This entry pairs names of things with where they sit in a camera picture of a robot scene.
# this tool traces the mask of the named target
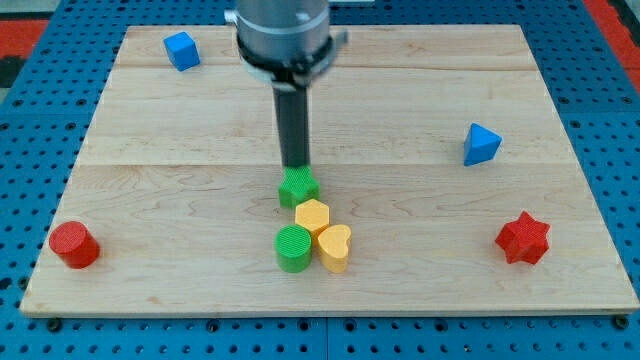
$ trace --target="yellow hexagon block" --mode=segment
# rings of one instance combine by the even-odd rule
[[[329,206],[311,199],[296,206],[296,225],[307,229],[313,245],[318,244],[318,236],[329,227]]]
[[[323,231],[318,237],[320,261],[327,270],[341,273],[347,270],[349,249],[351,248],[351,228],[347,225],[334,225]]]

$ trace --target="toy block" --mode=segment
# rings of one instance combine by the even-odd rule
[[[309,165],[284,167],[284,179],[278,188],[280,206],[294,209],[299,204],[320,197],[320,185]]]
[[[333,225],[318,236],[320,261],[327,270],[342,273],[347,269],[351,247],[351,229],[347,225]]]
[[[496,243],[504,250],[507,263],[526,261],[535,265],[549,249],[547,232],[550,227],[523,211],[518,220],[504,225]]]
[[[77,221],[63,223],[49,236],[49,247],[68,267],[82,269],[100,255],[100,245],[89,230]]]
[[[311,263],[311,235],[298,225],[285,226],[273,244],[278,266],[286,272],[297,273]]]
[[[464,166],[475,165],[493,159],[502,137],[476,123],[471,124],[464,141]]]
[[[178,71],[187,70],[200,64],[196,43],[186,32],[180,32],[164,39],[167,56]]]
[[[318,236],[329,227],[329,206],[316,199],[307,200],[296,206],[295,223],[307,229],[313,245],[318,245]]]

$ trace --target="blue block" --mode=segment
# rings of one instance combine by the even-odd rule
[[[167,50],[169,60],[178,71],[184,71],[200,64],[196,43],[186,32],[177,33],[164,39],[164,47]]]
[[[502,138],[476,123],[471,124],[464,141],[464,166],[475,165],[493,159]]]

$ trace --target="red cylinder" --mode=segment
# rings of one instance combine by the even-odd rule
[[[77,221],[66,222],[53,230],[49,247],[72,269],[87,267],[100,255],[100,245]]]

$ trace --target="wooden platform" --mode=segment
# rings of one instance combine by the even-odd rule
[[[187,30],[202,64],[162,39]],[[72,271],[47,243],[22,301],[32,317],[484,316],[631,312],[636,295],[518,26],[352,27],[312,91],[312,162],[344,274],[317,254],[276,265],[293,222],[271,90],[225,27],[132,27],[52,224],[102,244]],[[503,136],[462,166],[471,122]],[[526,209],[551,224],[536,265],[494,239]]]

